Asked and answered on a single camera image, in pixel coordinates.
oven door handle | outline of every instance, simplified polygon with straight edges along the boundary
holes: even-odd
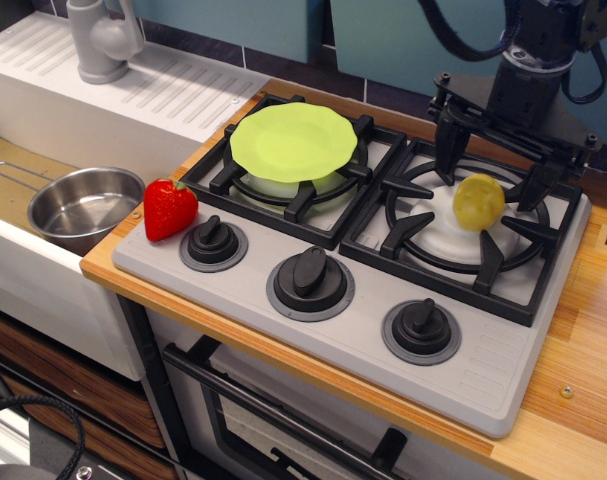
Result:
[[[316,448],[355,473],[375,480],[402,480],[401,477],[391,472],[407,441],[407,437],[401,432],[394,429],[388,430],[388,432],[396,432],[394,435],[396,447],[390,449],[391,453],[388,451],[388,455],[386,455],[388,458],[385,461],[381,461],[380,448],[377,449],[378,453],[375,452],[372,459],[367,459],[349,450],[338,441],[328,438],[315,427],[285,411],[283,407],[270,402],[212,368],[209,365],[209,357],[219,345],[218,341],[203,336],[188,353],[179,349],[174,343],[170,343],[163,350],[162,357],[168,364],[178,368],[200,384],[289,433],[308,446]]]

wooden drawer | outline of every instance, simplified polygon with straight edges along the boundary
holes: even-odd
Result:
[[[1,373],[14,395],[35,395],[36,392],[20,381]],[[55,432],[76,442],[76,429],[68,416],[58,409],[44,406],[25,406],[26,412]],[[111,433],[98,424],[81,415],[85,429],[85,448],[107,463],[141,480],[177,480],[174,467],[161,459],[150,456],[124,438]]]
[[[38,377],[44,387],[53,387],[71,404],[86,407],[107,423],[115,424],[141,441],[165,448],[152,408],[145,394],[80,355],[28,330],[0,313],[0,355]]]

yellow lemon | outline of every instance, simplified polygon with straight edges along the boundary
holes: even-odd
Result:
[[[494,225],[505,208],[503,189],[489,175],[470,175],[459,184],[452,204],[464,230],[480,232]]]

faucet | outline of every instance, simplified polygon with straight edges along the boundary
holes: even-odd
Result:
[[[127,60],[143,50],[143,34],[132,0],[119,1],[124,20],[110,19],[103,0],[67,0],[79,75],[87,83],[118,80],[127,73]]]

black grate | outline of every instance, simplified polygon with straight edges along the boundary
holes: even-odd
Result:
[[[544,203],[536,209],[538,222],[510,217],[502,219],[505,226],[531,241],[522,252],[511,258],[503,258],[491,236],[487,232],[481,232],[480,245],[483,250],[481,263],[479,265],[456,263],[436,257],[412,241],[412,237],[434,219],[432,212],[397,218],[395,204],[399,197],[430,199],[432,195],[430,190],[415,184],[413,180],[433,171],[434,162],[422,163],[416,167],[412,162],[417,155],[434,158],[434,145],[423,140],[414,140],[409,150],[410,153],[377,182],[373,195],[341,242],[340,253],[507,320],[531,326],[556,262],[558,250],[580,200],[581,188],[559,184],[552,192],[551,196],[567,201],[567,209],[558,229],[550,227],[549,214]],[[524,173],[519,170],[469,155],[463,157],[459,167],[474,173],[488,173],[515,187],[524,178]],[[381,207],[385,208],[390,232],[380,248],[375,249],[363,245],[358,239]],[[543,267],[527,305],[517,304],[492,293],[492,285],[502,272],[517,269],[539,257],[544,259]],[[415,263],[413,259],[429,264],[435,269],[425,268]],[[470,285],[448,276],[448,272],[474,275],[475,281]]]
[[[267,106],[304,101],[300,96],[287,100],[267,95],[248,115]],[[235,125],[225,129],[224,137],[181,181],[196,193],[199,201],[320,247],[334,249],[371,191],[374,180],[387,172],[407,146],[405,134],[376,126],[369,116],[349,120],[358,138],[357,148],[350,162],[336,172],[343,177],[342,183],[328,192],[318,193],[312,182],[301,182],[293,198],[265,195],[253,189],[243,180],[247,173],[245,169],[232,159],[229,139]],[[374,168],[368,165],[367,146],[370,142],[389,146],[384,158]],[[330,229],[323,230],[306,221],[313,205],[341,195],[353,195],[353,198]]]

